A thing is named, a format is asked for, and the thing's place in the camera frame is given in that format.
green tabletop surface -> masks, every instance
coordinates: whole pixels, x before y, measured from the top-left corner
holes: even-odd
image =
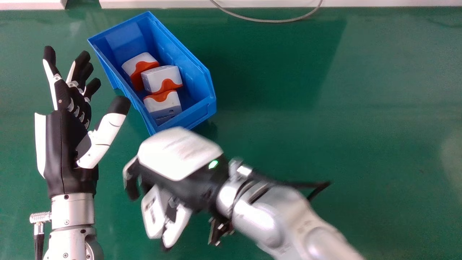
[[[55,48],[64,75],[80,51],[92,54],[102,80],[92,128],[121,93],[86,40],[144,11],[69,1],[65,11],[0,12],[0,260],[33,259],[29,214],[50,209],[34,142],[34,113],[52,111],[43,47]],[[237,10],[259,18],[306,11]],[[367,259],[462,259],[460,7],[324,8],[290,24],[218,9],[152,13],[210,69],[218,111],[195,131],[228,158],[281,180],[333,181],[313,208]],[[148,136],[131,109],[99,163],[96,228],[105,258],[270,260],[238,233],[207,245],[204,212],[169,253],[147,238],[122,168]]]

blue plastic bin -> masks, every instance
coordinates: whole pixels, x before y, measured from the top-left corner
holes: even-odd
[[[88,39],[95,50],[113,89],[120,89],[141,113],[149,134],[182,126],[191,129],[211,117],[217,110],[215,91],[208,69],[154,17],[142,13]],[[149,52],[160,65],[180,69],[183,87],[177,89],[183,112],[156,125],[143,104],[147,92],[135,92],[130,78],[122,70],[128,59]]]

gray cable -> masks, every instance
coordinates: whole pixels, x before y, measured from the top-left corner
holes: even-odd
[[[229,15],[232,15],[234,17],[240,18],[240,19],[244,19],[244,20],[252,21],[252,22],[257,22],[257,23],[280,24],[280,23],[290,23],[290,22],[300,21],[300,20],[303,20],[305,18],[310,17],[312,14],[314,14],[319,9],[319,7],[321,6],[323,0],[319,0],[318,5],[313,10],[311,10],[311,12],[306,13],[306,14],[304,14],[302,16],[299,16],[299,17],[290,18],[290,19],[283,19],[283,20],[256,19],[256,18],[243,16],[243,15],[237,14],[235,12],[231,12],[231,11],[228,11],[228,10],[224,9],[221,5],[219,5],[217,2],[215,2],[215,0],[210,0],[210,1],[212,2],[212,4],[214,4],[221,11],[224,11],[225,13],[227,13]]]

green light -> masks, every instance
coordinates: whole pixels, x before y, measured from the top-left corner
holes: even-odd
[[[217,165],[218,165],[218,161],[217,161],[217,160],[213,160],[213,161],[211,161],[211,162],[208,164],[208,168],[209,168],[209,169],[213,169],[213,168],[215,168]]]

robotic arm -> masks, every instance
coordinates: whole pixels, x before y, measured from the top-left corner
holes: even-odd
[[[328,184],[280,183],[240,159],[228,161],[221,148],[183,128],[146,139],[124,167],[129,197],[139,197],[137,179],[146,192],[141,212],[146,233],[170,249],[192,213],[211,215],[209,244],[237,229],[278,260],[363,260],[333,226],[322,220],[297,187]]]
[[[86,84],[93,71],[90,55],[83,51],[72,63],[64,81],[56,67],[56,54],[45,47],[43,67],[49,81],[54,111],[35,114],[37,168],[48,184],[51,211],[34,213],[36,260],[43,258],[43,224],[51,222],[45,259],[102,259],[93,228],[98,162],[106,153],[130,108],[125,97],[116,97],[108,112],[88,131],[90,100],[101,82]]]

